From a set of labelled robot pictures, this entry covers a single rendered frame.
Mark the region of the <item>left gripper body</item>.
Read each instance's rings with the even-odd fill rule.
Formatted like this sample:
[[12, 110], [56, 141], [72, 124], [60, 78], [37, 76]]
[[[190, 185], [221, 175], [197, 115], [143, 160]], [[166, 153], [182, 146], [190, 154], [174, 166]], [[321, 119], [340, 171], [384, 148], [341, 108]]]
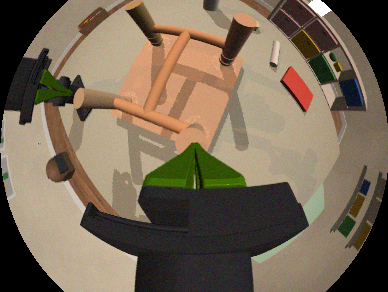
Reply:
[[[39, 86], [40, 85], [39, 83], [44, 70], [45, 69], [48, 70], [52, 61], [52, 59], [49, 59], [47, 56], [48, 52], [49, 52], [49, 49], [47, 48], [42, 49], [33, 67], [31, 75], [29, 77], [29, 80], [25, 89], [23, 101], [22, 101], [19, 125], [25, 125], [26, 123], [31, 123], [32, 121], [32, 114], [33, 114], [36, 93], [38, 89], [41, 89], [41, 86]], [[38, 81], [35, 79], [37, 79]]]

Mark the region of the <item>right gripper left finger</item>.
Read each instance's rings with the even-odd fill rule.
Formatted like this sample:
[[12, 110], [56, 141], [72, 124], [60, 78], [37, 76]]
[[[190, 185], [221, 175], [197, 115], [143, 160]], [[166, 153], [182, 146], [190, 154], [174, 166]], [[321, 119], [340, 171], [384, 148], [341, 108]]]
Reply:
[[[191, 168], [192, 174], [191, 174]], [[192, 142], [181, 154], [145, 176], [144, 186], [166, 186], [194, 188], [195, 143]]]

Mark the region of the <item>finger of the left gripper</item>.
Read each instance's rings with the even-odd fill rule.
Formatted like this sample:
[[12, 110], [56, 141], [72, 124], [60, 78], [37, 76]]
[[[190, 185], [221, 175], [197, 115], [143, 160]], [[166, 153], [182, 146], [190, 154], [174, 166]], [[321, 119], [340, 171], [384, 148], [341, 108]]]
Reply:
[[[60, 92], [65, 92], [65, 93], [69, 93], [69, 94], [72, 94], [73, 92], [70, 91], [69, 89], [65, 88], [64, 86], [62, 86], [54, 77], [53, 75], [47, 70], [45, 69], [44, 72], [43, 72], [43, 75], [41, 77], [41, 80], [40, 80], [40, 83], [39, 83], [41, 86], [43, 85], [47, 85], [46, 88], [50, 88], [50, 87], [53, 87], [53, 88], [50, 88], [50, 89], [53, 89], [53, 90], [57, 90], [57, 91], [60, 91]], [[43, 86], [43, 87], [45, 87]], [[59, 89], [59, 90], [58, 90]]]
[[67, 97], [67, 96], [72, 96], [72, 94], [59, 92], [59, 91], [38, 89], [35, 97], [34, 105], [37, 105], [39, 103], [42, 103], [44, 101], [47, 101], [55, 97]]

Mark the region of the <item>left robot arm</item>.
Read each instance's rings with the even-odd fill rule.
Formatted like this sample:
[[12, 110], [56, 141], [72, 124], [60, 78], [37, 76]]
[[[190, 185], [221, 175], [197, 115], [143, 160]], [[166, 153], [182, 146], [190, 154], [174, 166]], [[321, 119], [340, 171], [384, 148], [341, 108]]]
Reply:
[[[33, 70], [33, 67], [37, 61], [34, 58], [23, 57], [17, 71], [14, 75], [11, 83], [9, 93], [7, 96], [4, 110], [7, 111], [21, 111], [22, 101], [25, 93], [25, 89]], [[30, 63], [31, 62], [31, 63]], [[25, 81], [24, 81], [25, 80]], [[71, 90], [72, 96], [70, 97], [55, 97], [45, 101], [45, 103], [53, 103], [53, 106], [65, 106], [65, 103], [73, 104], [73, 99], [76, 91], [79, 88], [85, 88], [80, 75], [77, 75], [74, 81], [70, 81], [70, 78], [61, 76], [60, 80], [56, 79], [62, 86]], [[69, 82], [68, 82], [69, 81]], [[72, 82], [72, 84], [71, 84]], [[79, 82], [79, 83], [78, 83]], [[24, 83], [24, 84], [23, 84]], [[73, 86], [72, 86], [73, 85]], [[78, 88], [79, 86], [79, 88]], [[18, 100], [19, 99], [19, 100]], [[10, 103], [9, 103], [10, 102]], [[55, 104], [54, 104], [55, 103]], [[74, 105], [74, 104], [73, 104]], [[81, 121], [85, 121], [92, 109], [76, 109]]]

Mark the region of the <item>white cylinder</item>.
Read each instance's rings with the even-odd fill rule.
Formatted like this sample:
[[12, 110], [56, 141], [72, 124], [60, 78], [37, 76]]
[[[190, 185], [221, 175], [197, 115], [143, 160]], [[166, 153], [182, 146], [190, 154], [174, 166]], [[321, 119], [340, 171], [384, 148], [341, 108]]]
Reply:
[[277, 67], [279, 57], [280, 42], [277, 40], [273, 41], [272, 53], [270, 58], [270, 66]]

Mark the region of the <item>brown wooden stool legs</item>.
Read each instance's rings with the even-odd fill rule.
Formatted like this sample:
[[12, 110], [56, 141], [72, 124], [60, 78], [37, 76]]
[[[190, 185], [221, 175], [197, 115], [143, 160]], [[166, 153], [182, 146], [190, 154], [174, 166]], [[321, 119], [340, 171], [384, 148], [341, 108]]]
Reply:
[[244, 13], [234, 14], [227, 37], [223, 39], [193, 29], [155, 24], [142, 0], [131, 2], [125, 7], [125, 10], [153, 46], [162, 45], [163, 38], [161, 34], [179, 36], [154, 80], [144, 107], [132, 103], [129, 97], [86, 88], [79, 88], [76, 91], [73, 100], [74, 107], [76, 109], [117, 109], [177, 133], [175, 146], [179, 154], [192, 142], [198, 142], [206, 151], [208, 141], [203, 129], [201, 130], [202, 127], [197, 126], [198, 123], [192, 126], [193, 124], [190, 125], [159, 113], [155, 111], [157, 104], [179, 57], [190, 39], [221, 48], [220, 63], [224, 66], [231, 66], [256, 27], [256, 20]]

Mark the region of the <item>light brown wooden stool seat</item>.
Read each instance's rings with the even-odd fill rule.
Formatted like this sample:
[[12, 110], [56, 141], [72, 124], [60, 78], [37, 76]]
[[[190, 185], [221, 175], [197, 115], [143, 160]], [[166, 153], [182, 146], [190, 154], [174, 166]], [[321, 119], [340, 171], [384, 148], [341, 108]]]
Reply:
[[[157, 73], [179, 37], [169, 34], [161, 36], [163, 42], [158, 47], [147, 40], [118, 93], [140, 106], [144, 106]], [[208, 140], [208, 148], [244, 61], [237, 55], [231, 66], [223, 66], [219, 62], [221, 52], [221, 48], [190, 39], [155, 110], [188, 124], [200, 123]], [[119, 110], [113, 109], [111, 115], [174, 141], [178, 136], [175, 132]]]

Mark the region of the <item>red flat rectangular block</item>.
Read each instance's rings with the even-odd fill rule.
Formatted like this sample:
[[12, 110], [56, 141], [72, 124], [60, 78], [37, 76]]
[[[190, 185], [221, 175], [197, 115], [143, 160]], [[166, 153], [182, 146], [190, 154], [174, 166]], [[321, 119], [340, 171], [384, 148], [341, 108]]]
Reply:
[[292, 66], [287, 69], [280, 82], [293, 96], [303, 112], [307, 112], [313, 94]]

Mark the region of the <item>beige bottle with red pointed cap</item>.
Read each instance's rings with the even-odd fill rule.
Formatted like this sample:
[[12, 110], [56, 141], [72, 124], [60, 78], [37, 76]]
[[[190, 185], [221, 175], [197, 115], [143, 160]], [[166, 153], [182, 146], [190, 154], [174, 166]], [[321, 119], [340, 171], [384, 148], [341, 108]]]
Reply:
[[208, 11], [216, 11], [220, 0], [203, 0], [203, 8]]

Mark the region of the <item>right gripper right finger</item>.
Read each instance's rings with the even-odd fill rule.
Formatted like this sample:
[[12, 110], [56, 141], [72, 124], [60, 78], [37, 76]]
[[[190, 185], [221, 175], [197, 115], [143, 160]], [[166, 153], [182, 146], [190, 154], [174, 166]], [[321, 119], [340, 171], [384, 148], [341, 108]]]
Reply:
[[196, 189], [247, 187], [242, 174], [207, 153], [198, 142], [195, 142], [195, 182]]

